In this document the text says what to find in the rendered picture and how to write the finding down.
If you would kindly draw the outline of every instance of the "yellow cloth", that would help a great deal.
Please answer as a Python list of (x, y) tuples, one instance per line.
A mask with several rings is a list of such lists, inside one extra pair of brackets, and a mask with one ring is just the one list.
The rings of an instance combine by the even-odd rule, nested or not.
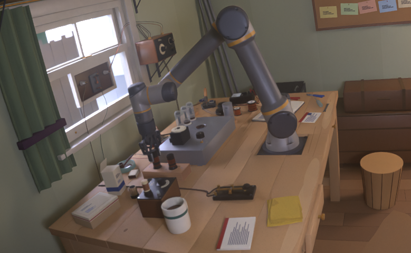
[(303, 221), (299, 196), (289, 196), (267, 201), (267, 226), (276, 227)]

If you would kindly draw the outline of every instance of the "green stripe on mug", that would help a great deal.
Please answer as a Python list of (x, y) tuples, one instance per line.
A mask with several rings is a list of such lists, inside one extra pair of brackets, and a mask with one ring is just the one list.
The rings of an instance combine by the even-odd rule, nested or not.
[(168, 219), (168, 220), (175, 220), (175, 219), (179, 219), (179, 218), (185, 216), (187, 213), (188, 213), (188, 208), (187, 208), (187, 210), (185, 210), (185, 212), (182, 213), (181, 215), (178, 215), (178, 216), (175, 216), (175, 217), (166, 217), (166, 216), (164, 216), (164, 217), (165, 217), (165, 219)]

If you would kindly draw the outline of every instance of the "robotic arm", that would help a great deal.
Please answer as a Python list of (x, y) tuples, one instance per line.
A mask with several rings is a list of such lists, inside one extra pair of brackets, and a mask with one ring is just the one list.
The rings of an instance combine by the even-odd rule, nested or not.
[(142, 136), (143, 154), (152, 162), (160, 156), (160, 132), (151, 105), (177, 99), (177, 88), (223, 43), (234, 49), (260, 101), (268, 134), (263, 146), (267, 152), (286, 152), (299, 146), (295, 132), (297, 118), (289, 100), (282, 96), (255, 42), (255, 30), (247, 14), (237, 6), (224, 8), (210, 29), (193, 48), (154, 86), (136, 83), (128, 88), (129, 97)]

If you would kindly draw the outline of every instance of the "wooden stool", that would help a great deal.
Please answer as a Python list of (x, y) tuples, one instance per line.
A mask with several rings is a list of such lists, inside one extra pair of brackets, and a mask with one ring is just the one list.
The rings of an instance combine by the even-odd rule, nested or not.
[(403, 164), (401, 157), (386, 152), (368, 154), (360, 160), (364, 197), (369, 207), (385, 210), (395, 205)]

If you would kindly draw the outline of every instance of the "pink sticky note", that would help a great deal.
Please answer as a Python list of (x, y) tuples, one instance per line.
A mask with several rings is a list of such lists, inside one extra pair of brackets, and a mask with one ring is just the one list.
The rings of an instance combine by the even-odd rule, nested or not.
[(359, 5), (359, 14), (369, 13), (369, 12), (377, 12), (378, 8), (376, 7), (375, 0), (369, 0), (365, 2), (358, 3)]

